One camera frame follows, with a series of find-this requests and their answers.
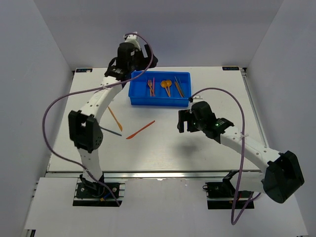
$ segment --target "white platform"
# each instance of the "white platform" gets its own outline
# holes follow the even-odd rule
[[[95,68],[91,73],[75,73],[71,92],[98,87],[105,68]],[[258,126],[251,108],[240,71],[223,71],[221,67],[165,67],[153,71],[190,72],[192,92],[205,87],[228,90],[241,103],[246,118],[246,133],[261,141]],[[104,171],[192,171],[238,169],[240,155],[205,137],[202,132],[182,133],[177,130],[179,108],[131,106],[129,84],[110,104],[123,126],[122,137],[104,132],[99,148],[100,164]],[[68,99],[54,149],[67,158],[80,162],[80,156],[69,139],[68,113],[79,110],[93,92],[75,95]],[[235,101],[220,91],[201,94],[219,118],[227,118],[241,128],[241,115]],[[156,122],[130,140],[126,137],[146,124]],[[108,110],[100,125],[119,132]],[[257,169],[245,161],[244,169]],[[75,164],[52,155],[48,171],[81,171]]]
[[[35,237],[295,237],[307,235],[294,196],[267,196],[230,224],[208,210],[203,181],[130,180],[121,207],[73,207],[76,178],[41,178],[25,225]]]

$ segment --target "blue plastic tray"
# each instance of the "blue plastic tray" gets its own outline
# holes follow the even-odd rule
[[[133,72],[132,77],[139,75],[141,72]],[[175,85],[175,76],[182,85],[184,97],[182,98]],[[155,96],[150,96],[150,89],[147,80],[155,77]],[[161,87],[163,80],[171,80],[170,87],[171,97],[166,90]],[[187,107],[188,98],[191,96],[191,78],[190,73],[183,72],[145,72],[140,78],[130,82],[128,96],[132,105],[158,105],[158,106],[179,106]]]

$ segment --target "gray wall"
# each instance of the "gray wall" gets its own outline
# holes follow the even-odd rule
[[[296,193],[316,236],[316,1],[285,0],[248,69],[270,146],[299,158],[305,185]]]
[[[283,0],[35,0],[72,69],[104,67],[138,31],[159,66],[248,66]]]
[[[2,0],[0,32],[0,235],[18,237],[49,159],[42,115],[70,89],[72,74],[32,0]],[[51,142],[63,107],[50,113]]]

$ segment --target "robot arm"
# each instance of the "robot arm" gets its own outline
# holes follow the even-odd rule
[[[136,35],[128,35],[124,39],[125,42],[118,47],[118,56],[109,63],[101,86],[106,87],[119,81],[129,80],[133,71],[144,70],[150,62],[152,53],[148,45],[145,45],[148,57],[144,58]],[[150,68],[155,67],[157,62],[158,59],[153,55]],[[79,111],[71,111],[68,115],[70,139],[78,149],[81,162],[102,183],[104,177],[97,149],[102,143],[103,133],[99,122],[110,102],[124,86],[123,83],[95,92]],[[80,179],[85,189],[94,197],[98,197],[103,193],[104,187],[94,182],[86,170],[83,171]]]
[[[205,101],[193,104],[190,110],[179,111],[177,127],[180,133],[184,132],[185,121],[188,123],[187,131],[202,131],[208,138],[241,153],[242,136],[239,129],[225,118],[216,118]],[[304,184],[300,165],[292,152],[282,154],[246,136],[244,154],[262,173],[243,172],[240,191],[266,193],[274,201],[283,203]],[[236,189],[237,173],[231,171],[223,179],[225,189],[232,193]]]

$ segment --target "orange spoon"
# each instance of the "orange spoon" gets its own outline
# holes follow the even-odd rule
[[[171,97],[170,87],[171,87],[171,85],[172,85],[172,81],[167,80],[166,82],[167,82],[167,86],[168,86],[168,90],[169,90],[169,97]]]
[[[170,97],[169,91],[168,91],[168,89],[167,89],[167,87],[168,87],[167,81],[163,80],[163,81],[160,83],[160,85],[166,90],[167,95]]]

